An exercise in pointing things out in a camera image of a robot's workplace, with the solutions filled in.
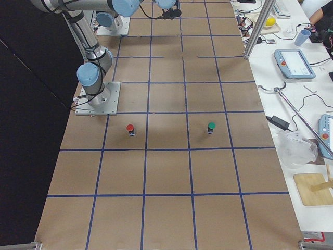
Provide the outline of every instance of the black curtain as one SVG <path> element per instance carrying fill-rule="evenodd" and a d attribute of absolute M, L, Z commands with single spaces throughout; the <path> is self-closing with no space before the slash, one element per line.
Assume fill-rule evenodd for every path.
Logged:
<path fill-rule="evenodd" d="M 81 53 L 62 17 L 28 0 L 0 8 L 0 246 L 34 241 Z"/>

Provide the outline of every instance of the person's arm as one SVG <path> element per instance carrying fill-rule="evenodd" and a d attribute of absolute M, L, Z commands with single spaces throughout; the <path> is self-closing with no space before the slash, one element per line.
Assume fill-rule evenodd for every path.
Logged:
<path fill-rule="evenodd" d="M 323 18 L 323 16 L 323 10 L 320 8 L 309 18 L 309 21 L 311 24 L 316 24 L 319 20 Z"/>

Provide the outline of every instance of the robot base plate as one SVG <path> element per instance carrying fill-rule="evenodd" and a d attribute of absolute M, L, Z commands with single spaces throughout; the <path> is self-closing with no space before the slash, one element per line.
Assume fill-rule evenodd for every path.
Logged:
<path fill-rule="evenodd" d="M 100 27 L 98 27 L 96 35 L 97 36 L 128 35 L 129 28 L 130 28 L 130 17 L 120 17 L 120 18 L 123 22 L 123 26 L 120 29 L 118 29 L 116 32 L 107 30 L 105 27 L 100 26 Z"/>
<path fill-rule="evenodd" d="M 78 104 L 82 104 L 76 108 L 75 114 L 81 116 L 90 116 L 90 115 L 116 115 L 118 108 L 118 100 L 120 93 L 121 82 L 104 82 L 104 85 L 111 92 L 109 100 L 103 104 L 101 107 L 94 108 L 90 106 L 86 98 L 79 99 Z M 82 88 L 80 95 L 85 95 L 85 91 Z"/>

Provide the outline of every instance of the white table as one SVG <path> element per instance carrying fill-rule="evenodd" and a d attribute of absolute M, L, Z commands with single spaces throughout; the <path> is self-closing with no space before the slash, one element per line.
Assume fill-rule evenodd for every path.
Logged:
<path fill-rule="evenodd" d="M 295 26 L 300 23 L 309 22 L 297 0 L 284 0 L 284 2 L 291 13 L 291 19 L 277 19 L 277 24 L 281 27 L 281 31 L 277 33 L 277 35 L 282 38 L 285 38 L 283 31 L 285 31 L 291 23 L 295 28 Z M 260 1 L 257 0 L 256 4 L 241 4 L 240 9 L 255 9 L 256 7 L 259 7 L 259 5 Z M 266 44 L 265 42 L 262 42 L 261 44 L 256 45 L 250 55 L 249 61 L 256 84 L 262 85 L 266 89 L 273 89 L 276 86 L 283 85 L 283 75 L 278 69 L 274 59 L 274 50 L 301 49 L 309 63 L 316 63 L 329 57 L 322 44 L 312 44 L 310 40 L 307 40 L 301 47 L 297 47 L 293 43 L 294 40 L 280 40 L 272 34 L 265 35 L 265 37 L 275 39 L 277 44 Z M 309 90 L 312 92 L 317 91 L 316 94 L 321 96 L 327 105 L 333 106 L 333 82 L 328 75 L 329 72 L 333 72 L 333 61 L 329 60 L 320 66 L 313 67 L 313 69 L 316 74 L 315 79 L 307 82 L 288 83 L 287 87 L 283 90 L 287 98 L 297 108 L 301 107 L 305 96 L 312 94 Z M 259 90 L 259 95 L 267 116 L 278 116 L 290 123 L 289 128 L 291 130 L 295 129 L 291 120 L 294 112 L 285 101 L 279 97 L 279 95 L 267 94 L 262 90 Z M 301 109 L 301 114 L 304 115 L 310 125 L 317 130 L 318 120 L 321 115 L 332 109 L 325 107 L 320 99 L 314 96 L 307 98 L 305 103 L 306 105 Z M 313 134 L 299 118 L 296 117 L 295 120 L 298 125 L 298 131 L 300 131 L 305 138 L 314 138 Z M 278 133 L 281 129 L 272 124 L 270 124 L 270 129 L 275 146 L 277 150 L 279 150 L 280 143 L 278 140 Z M 326 167 L 323 165 L 304 165 L 297 169 L 291 169 L 290 166 L 286 166 L 281 159 L 280 162 L 301 231 L 332 232 L 333 205 L 304 206 L 293 180 L 293 175 L 297 173 L 322 173 L 327 180 Z"/>

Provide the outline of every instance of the yellow ball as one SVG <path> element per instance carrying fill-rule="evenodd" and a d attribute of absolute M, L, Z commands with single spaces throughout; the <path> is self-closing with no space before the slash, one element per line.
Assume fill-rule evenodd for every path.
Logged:
<path fill-rule="evenodd" d="M 265 26 L 270 27 L 270 26 L 273 26 L 275 23 L 276 23 L 275 18 L 274 17 L 270 17 L 270 18 L 267 19 Z"/>

